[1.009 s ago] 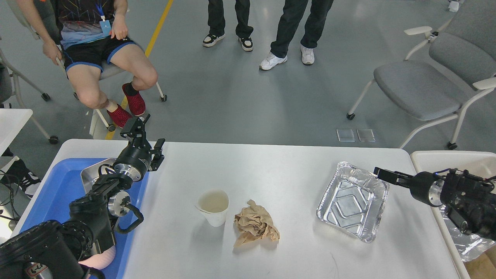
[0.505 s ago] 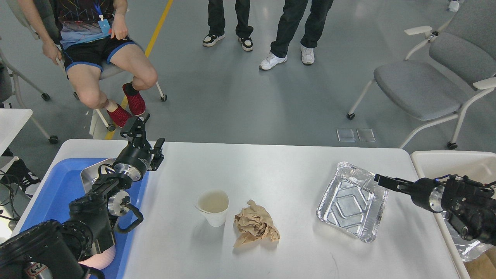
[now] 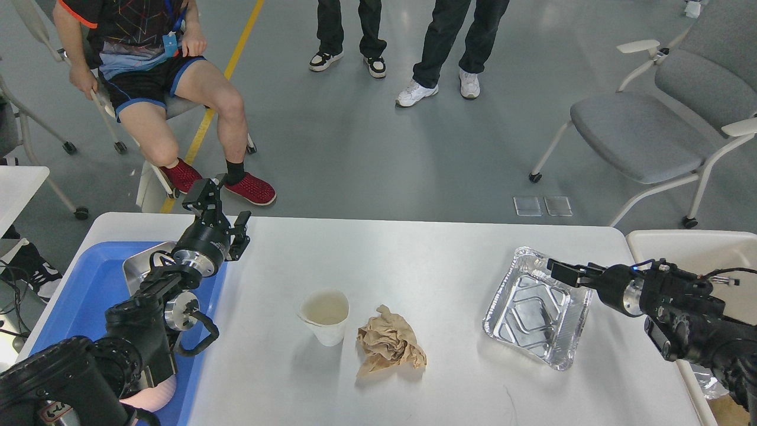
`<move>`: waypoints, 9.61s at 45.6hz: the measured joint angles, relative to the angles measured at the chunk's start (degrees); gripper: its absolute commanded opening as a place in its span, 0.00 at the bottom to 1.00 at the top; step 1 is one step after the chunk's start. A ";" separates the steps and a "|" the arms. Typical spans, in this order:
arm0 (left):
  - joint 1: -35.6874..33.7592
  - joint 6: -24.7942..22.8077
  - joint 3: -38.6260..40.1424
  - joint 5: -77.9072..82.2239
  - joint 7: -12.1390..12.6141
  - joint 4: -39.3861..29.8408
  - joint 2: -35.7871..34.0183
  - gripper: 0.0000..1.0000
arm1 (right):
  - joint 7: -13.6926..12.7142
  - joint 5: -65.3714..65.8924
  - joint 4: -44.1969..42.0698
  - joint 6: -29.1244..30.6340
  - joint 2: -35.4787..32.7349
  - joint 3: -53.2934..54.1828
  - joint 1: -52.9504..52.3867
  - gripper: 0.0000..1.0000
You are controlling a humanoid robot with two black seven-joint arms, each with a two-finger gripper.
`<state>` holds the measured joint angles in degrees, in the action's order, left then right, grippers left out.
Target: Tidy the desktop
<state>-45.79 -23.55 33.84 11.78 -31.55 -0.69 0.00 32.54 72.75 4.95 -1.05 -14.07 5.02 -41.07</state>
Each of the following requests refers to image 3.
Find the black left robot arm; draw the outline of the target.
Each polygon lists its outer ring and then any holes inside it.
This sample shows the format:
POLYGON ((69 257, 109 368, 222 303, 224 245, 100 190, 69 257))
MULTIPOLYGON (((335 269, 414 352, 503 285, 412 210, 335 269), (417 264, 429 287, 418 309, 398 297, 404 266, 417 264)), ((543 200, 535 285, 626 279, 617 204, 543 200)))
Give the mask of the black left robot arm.
POLYGON ((197 356, 219 337, 194 290, 250 242, 251 213, 231 224, 222 211, 226 183, 224 173, 196 181, 182 204, 195 219, 178 241, 132 256, 138 285, 106 310, 103 337, 66 338, 2 373, 3 425, 160 424, 125 400, 173 377, 176 356, 197 356))

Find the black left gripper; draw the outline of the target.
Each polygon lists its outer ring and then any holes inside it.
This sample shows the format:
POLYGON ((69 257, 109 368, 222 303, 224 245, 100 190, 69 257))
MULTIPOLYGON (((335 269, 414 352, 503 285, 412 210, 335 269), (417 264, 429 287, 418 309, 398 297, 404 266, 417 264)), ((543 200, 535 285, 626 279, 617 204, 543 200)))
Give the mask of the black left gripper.
POLYGON ((247 234, 251 211, 241 211, 233 225, 222 213, 220 189, 227 177, 227 173, 219 173, 215 178, 195 181, 182 200, 182 208, 196 218, 174 246, 172 259, 197 270, 202 277, 212 277, 224 262, 240 259, 251 241, 247 234))

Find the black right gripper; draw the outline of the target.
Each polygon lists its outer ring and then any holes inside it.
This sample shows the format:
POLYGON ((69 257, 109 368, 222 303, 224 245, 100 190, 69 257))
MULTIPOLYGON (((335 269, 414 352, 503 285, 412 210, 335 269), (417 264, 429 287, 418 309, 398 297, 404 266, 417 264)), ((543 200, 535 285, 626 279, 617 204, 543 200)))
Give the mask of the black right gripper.
POLYGON ((552 278, 568 286, 595 289, 600 301, 616 312, 632 318, 643 315, 640 298, 645 280, 630 266, 616 264, 604 270, 594 263, 573 265, 548 259, 546 268, 552 278))

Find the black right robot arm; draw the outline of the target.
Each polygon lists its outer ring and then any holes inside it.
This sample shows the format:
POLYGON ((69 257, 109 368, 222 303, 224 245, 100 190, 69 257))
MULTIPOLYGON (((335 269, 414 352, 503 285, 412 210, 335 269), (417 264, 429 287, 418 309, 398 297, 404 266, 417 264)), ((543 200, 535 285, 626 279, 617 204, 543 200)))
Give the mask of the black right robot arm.
POLYGON ((667 361, 686 360, 710 369, 755 424, 755 326, 727 317, 712 296, 711 279, 665 259, 603 267, 549 259, 547 269, 573 288, 594 289, 602 303, 628 317, 646 316, 645 331, 667 361))

